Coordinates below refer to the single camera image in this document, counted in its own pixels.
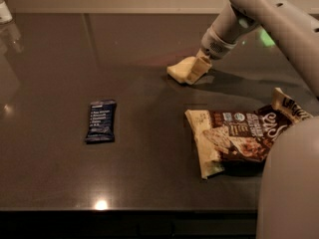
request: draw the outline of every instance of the table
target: table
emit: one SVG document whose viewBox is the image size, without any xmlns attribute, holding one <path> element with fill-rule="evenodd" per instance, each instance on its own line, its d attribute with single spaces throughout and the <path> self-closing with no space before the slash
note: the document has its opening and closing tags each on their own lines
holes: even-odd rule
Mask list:
<svg viewBox="0 0 319 239">
<path fill-rule="evenodd" d="M 0 210 L 255 215 L 262 167 L 202 180 L 183 113 L 253 111 L 275 87 L 315 116 L 319 104 L 259 29 L 195 85 L 168 77 L 214 17 L 16 14 L 21 40 L 0 30 Z M 85 144 L 104 99 L 117 101 L 116 141 Z"/>
</svg>

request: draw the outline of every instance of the sponge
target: sponge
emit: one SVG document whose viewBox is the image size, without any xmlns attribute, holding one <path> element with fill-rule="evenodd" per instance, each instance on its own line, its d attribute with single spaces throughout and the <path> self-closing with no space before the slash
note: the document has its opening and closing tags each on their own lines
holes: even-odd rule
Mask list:
<svg viewBox="0 0 319 239">
<path fill-rule="evenodd" d="M 180 84 L 192 85 L 211 68 L 209 56 L 201 50 L 196 57 L 188 57 L 174 66 L 167 67 L 167 73 Z"/>
</svg>

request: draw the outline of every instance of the brown wrapper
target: brown wrapper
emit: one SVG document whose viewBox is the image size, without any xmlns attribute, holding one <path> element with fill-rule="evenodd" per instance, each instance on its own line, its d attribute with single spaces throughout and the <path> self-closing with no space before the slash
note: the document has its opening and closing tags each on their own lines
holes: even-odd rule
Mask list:
<svg viewBox="0 0 319 239">
<path fill-rule="evenodd" d="M 293 115 L 288 116 L 281 106 L 276 108 L 268 105 L 255 112 L 186 111 L 197 146 L 201 177 L 207 179 L 224 171 L 226 162 L 263 162 L 275 140 L 299 121 Z"/>
</svg>

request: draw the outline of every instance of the snack bag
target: snack bag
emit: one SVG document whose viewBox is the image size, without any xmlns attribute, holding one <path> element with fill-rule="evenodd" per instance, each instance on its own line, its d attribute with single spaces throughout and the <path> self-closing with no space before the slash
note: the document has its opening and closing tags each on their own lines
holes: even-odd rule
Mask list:
<svg viewBox="0 0 319 239">
<path fill-rule="evenodd" d="M 263 162 L 274 141 L 286 129 L 311 118 L 280 89 L 274 90 L 272 104 L 255 112 L 185 112 L 203 179 L 224 171 L 225 162 Z"/>
</svg>

